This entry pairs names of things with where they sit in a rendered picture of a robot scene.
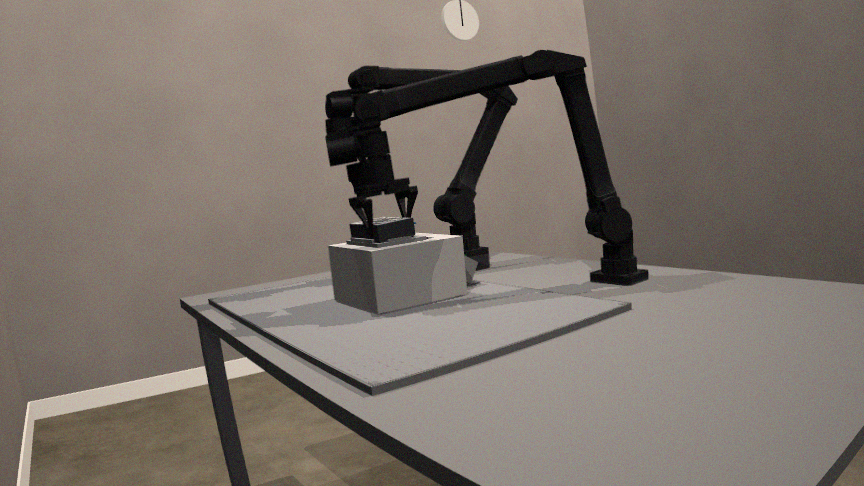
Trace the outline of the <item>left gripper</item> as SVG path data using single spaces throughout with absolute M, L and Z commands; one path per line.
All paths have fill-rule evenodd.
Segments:
M 362 198 L 349 198 L 350 206 L 363 222 L 368 234 L 373 234 L 373 209 L 372 199 L 365 200 L 366 197 L 382 195 L 383 191 L 384 195 L 394 193 L 401 216 L 403 218 L 411 218 L 412 209 L 418 194 L 417 186 L 410 188 L 409 178 L 404 178 L 403 180 L 394 179 L 390 154 L 383 156 L 383 158 L 384 160 L 381 161 L 380 157 L 371 158 L 371 161 L 370 159 L 363 160 L 365 163 L 368 185 L 354 187 L 354 194 L 357 194 L 357 196 L 363 196 Z M 405 197 L 408 198 L 407 214 L 405 208 Z

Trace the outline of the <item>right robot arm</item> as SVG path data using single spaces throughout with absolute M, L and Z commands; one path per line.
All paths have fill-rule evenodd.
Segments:
M 351 116 L 358 99 L 373 90 L 387 90 L 457 71 L 460 70 L 362 66 L 348 77 L 351 89 L 333 91 L 326 95 L 325 110 L 327 117 L 330 118 L 325 120 L 326 133 L 362 125 L 356 117 Z M 489 253 L 488 247 L 480 247 L 479 241 L 477 242 L 479 235 L 476 235 L 473 202 L 476 192 L 472 189 L 476 190 L 478 179 L 501 125 L 511 106 L 516 105 L 518 100 L 509 86 L 480 94 L 488 99 L 485 111 L 454 179 L 445 194 L 439 196 L 433 206 L 434 214 L 439 220 L 452 224 L 450 235 L 463 236 L 464 254 L 467 257 Z

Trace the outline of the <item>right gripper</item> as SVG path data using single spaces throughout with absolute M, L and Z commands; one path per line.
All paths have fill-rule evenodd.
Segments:
M 359 149 L 359 155 L 360 155 L 360 156 L 357 157 L 357 158 L 358 158 L 359 162 L 362 162 L 363 159 L 366 159 L 366 158 L 363 158 L 363 157 L 362 157 L 362 152 L 361 152 L 360 139 L 359 139 L 359 137 L 357 137 L 357 140 L 358 140 L 358 149 Z

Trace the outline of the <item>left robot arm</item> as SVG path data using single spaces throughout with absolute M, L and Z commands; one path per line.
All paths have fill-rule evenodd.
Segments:
M 371 161 L 380 156 L 380 160 L 384 160 L 383 156 L 390 154 L 387 132 L 373 126 L 380 126 L 383 120 L 529 79 L 555 76 L 584 176 L 589 203 L 585 217 L 587 233 L 596 232 L 594 237 L 607 242 L 603 244 L 602 267 L 590 272 L 590 280 L 629 284 L 645 279 L 649 277 L 648 270 L 637 269 L 637 257 L 633 254 L 632 218 L 622 208 L 620 198 L 615 197 L 617 193 L 586 84 L 585 67 L 584 57 L 538 50 L 529 56 L 520 55 L 364 95 L 355 105 L 357 120 L 364 126 L 348 127 L 325 137 L 330 167 L 357 162 L 360 156 L 357 137 L 363 158 Z M 364 127 L 368 129 L 363 130 Z M 607 246 L 610 243 L 611 246 Z

